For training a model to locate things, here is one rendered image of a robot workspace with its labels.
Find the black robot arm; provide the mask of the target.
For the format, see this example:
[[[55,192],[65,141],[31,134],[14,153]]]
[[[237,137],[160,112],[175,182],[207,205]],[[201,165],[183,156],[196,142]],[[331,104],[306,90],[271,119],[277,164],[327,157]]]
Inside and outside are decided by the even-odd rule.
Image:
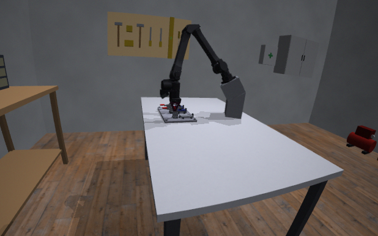
[[[182,73],[182,63],[191,34],[196,38],[196,40],[199,42],[204,52],[210,59],[211,66],[213,67],[213,72],[215,74],[222,73],[222,84],[228,83],[236,78],[235,76],[232,77],[232,74],[229,72],[227,63],[225,63],[225,61],[220,59],[215,54],[214,50],[209,45],[208,41],[202,34],[201,29],[199,27],[199,24],[188,24],[182,30],[182,35],[180,37],[181,39],[177,50],[176,58],[171,69],[172,73],[170,72],[169,74],[170,79],[164,79],[163,81],[161,81],[160,97],[162,99],[164,99],[167,96],[169,96],[170,98],[176,98],[177,91],[180,90],[180,82],[178,82],[178,80],[180,80],[180,75]]]

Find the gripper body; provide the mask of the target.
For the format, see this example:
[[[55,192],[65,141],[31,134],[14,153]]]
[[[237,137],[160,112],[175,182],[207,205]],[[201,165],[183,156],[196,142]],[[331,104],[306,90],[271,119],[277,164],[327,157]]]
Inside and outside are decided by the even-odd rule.
[[[176,90],[177,91],[177,90]],[[181,98],[179,97],[180,90],[177,91],[176,98],[169,98],[171,102],[181,102]]]

